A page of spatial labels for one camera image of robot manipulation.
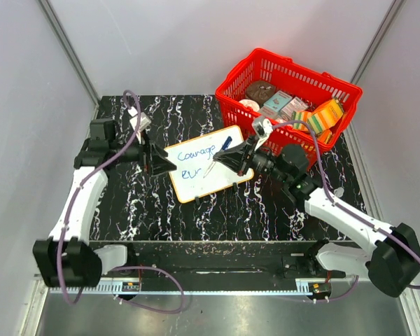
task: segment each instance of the small whiteboard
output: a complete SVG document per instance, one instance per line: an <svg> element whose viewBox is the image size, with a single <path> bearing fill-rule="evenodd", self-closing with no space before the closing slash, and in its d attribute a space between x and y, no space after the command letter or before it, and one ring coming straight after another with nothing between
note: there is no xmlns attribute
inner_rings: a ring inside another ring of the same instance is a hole
<svg viewBox="0 0 420 336"><path fill-rule="evenodd" d="M165 148L168 160L177 166L177 170L169 175L180 203L226 189L234 182L241 183L253 178L252 169L246 175L238 176L219 162L204 178L205 171L213 162L213 155L221 149L227 137L232 137L229 148L243 142L241 130L235 125Z"/></svg>

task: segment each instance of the black marble table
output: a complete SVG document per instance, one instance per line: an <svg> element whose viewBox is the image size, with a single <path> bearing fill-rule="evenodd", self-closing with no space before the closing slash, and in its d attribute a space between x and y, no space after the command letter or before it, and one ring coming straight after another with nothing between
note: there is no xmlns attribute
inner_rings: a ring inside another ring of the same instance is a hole
<svg viewBox="0 0 420 336"><path fill-rule="evenodd" d="M143 96L152 119L150 139L161 147L224 127L213 95ZM103 97L98 118L115 118L120 138L129 139L129 115L121 97ZM323 155L329 186L336 196L364 211L344 137ZM313 176L319 176L316 166ZM252 180L194 202L181 204L169 175L150 178L136 164L120 164L110 175L95 211L92 241L295 241L346 237L319 219L299 212L270 178Z"/></svg>

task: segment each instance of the marker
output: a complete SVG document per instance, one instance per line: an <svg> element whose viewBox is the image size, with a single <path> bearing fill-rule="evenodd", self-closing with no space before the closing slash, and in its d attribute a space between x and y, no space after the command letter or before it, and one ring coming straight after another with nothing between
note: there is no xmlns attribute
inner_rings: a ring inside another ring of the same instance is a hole
<svg viewBox="0 0 420 336"><path fill-rule="evenodd" d="M229 148L230 143L232 142L232 137L228 136L227 139L225 140L223 147L221 147L222 151L225 151L227 148ZM216 161L213 161L210 165L209 168L207 168L207 170L205 171L204 177L207 176L209 174L209 172L211 172L211 170L213 169L213 167L215 167L216 165Z"/></svg>

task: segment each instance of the white wall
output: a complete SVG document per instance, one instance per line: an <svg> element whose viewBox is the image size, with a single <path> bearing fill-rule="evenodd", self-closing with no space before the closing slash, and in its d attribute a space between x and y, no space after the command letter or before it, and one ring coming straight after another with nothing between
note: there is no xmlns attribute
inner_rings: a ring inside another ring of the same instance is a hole
<svg viewBox="0 0 420 336"><path fill-rule="evenodd" d="M214 93L252 49L350 80L391 0L51 0L100 95Z"/></svg>
<svg viewBox="0 0 420 336"><path fill-rule="evenodd" d="M35 0L0 1L0 336L14 335L93 105Z"/></svg>
<svg viewBox="0 0 420 336"><path fill-rule="evenodd" d="M420 242L420 0L404 5L359 85L353 126L381 210Z"/></svg>

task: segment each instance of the red basket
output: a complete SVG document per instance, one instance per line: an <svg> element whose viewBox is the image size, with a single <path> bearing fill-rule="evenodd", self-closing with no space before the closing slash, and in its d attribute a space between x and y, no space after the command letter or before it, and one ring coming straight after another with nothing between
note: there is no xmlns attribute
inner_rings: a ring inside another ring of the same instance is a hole
<svg viewBox="0 0 420 336"><path fill-rule="evenodd" d="M216 89L224 125L238 125L244 138L255 134L252 129L253 119L259 116L251 108L246 108L238 101L245 99L246 88L255 81L264 80L290 95L306 99L315 106L337 97L344 107L342 119L332 127L333 136L329 143L318 142L321 153L329 151L341 133L347 128L356 112L356 105L363 91L348 82L331 76L329 73L317 73L264 49L255 49L231 70L224 82ZM291 126L273 131L266 142L275 155L288 144L300 144L307 152L312 166L316 162L316 150L312 138Z"/></svg>

